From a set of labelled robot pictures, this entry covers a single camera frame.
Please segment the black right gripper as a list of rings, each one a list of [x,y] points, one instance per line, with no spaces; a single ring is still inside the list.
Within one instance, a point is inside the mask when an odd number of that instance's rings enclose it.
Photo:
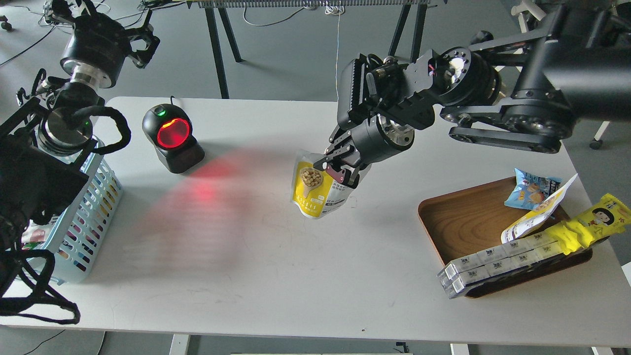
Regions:
[[[324,157],[313,168],[326,172],[339,184],[356,189],[368,173],[368,166],[381,162],[413,144],[414,129],[377,114],[351,130],[336,126],[329,137]]]

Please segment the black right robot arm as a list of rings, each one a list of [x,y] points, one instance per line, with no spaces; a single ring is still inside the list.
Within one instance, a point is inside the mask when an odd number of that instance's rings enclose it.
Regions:
[[[361,171],[413,144],[439,115],[464,143],[556,153],[581,119],[630,119],[630,5],[566,0],[544,5],[524,33],[415,62],[360,55],[343,70],[329,148],[313,167],[350,188]]]

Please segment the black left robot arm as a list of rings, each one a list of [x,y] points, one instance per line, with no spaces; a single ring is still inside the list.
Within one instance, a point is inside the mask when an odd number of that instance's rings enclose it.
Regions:
[[[40,69],[1,124],[1,315],[59,325],[79,323],[79,308],[50,285],[53,252],[24,249],[22,235],[31,222],[61,215],[85,191],[90,176],[81,168],[90,155],[128,146],[126,118],[97,91],[116,85],[126,58],[145,68],[160,43],[151,10],[141,26],[126,28],[90,0],[76,6],[73,14],[65,0],[52,0],[43,14],[47,23],[72,27],[60,60],[67,78]]]

